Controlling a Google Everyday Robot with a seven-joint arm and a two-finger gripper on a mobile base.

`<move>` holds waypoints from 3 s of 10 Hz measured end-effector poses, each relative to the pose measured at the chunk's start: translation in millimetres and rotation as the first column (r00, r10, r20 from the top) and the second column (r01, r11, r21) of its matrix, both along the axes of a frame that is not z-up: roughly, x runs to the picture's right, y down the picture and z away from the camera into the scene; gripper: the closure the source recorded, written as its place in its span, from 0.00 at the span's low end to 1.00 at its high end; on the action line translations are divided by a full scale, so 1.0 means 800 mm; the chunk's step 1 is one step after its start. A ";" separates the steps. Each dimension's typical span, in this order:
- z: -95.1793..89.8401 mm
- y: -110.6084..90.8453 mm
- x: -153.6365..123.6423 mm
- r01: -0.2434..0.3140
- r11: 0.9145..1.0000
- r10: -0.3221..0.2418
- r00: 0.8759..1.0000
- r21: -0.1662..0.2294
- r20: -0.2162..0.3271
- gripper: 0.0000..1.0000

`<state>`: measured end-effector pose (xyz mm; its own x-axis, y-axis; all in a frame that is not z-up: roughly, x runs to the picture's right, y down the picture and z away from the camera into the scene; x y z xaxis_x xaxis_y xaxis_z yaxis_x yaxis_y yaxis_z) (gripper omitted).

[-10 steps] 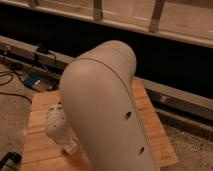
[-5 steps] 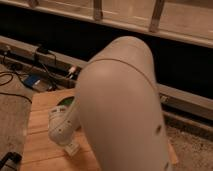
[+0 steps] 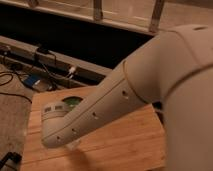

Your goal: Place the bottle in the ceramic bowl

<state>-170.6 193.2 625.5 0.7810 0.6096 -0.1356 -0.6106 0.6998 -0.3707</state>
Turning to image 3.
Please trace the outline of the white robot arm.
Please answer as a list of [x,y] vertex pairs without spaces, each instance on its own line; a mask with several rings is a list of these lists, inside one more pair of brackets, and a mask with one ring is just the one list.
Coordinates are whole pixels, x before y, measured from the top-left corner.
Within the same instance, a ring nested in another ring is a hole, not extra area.
[[140,46],[73,110],[42,112],[41,142],[57,148],[151,103],[163,106],[165,171],[213,171],[213,27],[182,25]]

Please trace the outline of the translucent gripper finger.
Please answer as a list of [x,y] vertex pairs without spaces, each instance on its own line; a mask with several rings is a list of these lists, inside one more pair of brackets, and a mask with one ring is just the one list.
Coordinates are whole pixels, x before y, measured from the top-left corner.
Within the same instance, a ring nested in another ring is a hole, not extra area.
[[81,140],[78,139],[78,140],[75,140],[75,141],[73,141],[73,142],[67,144],[66,147],[67,147],[70,151],[72,151],[72,150],[75,150],[75,149],[80,145],[80,143],[81,143]]

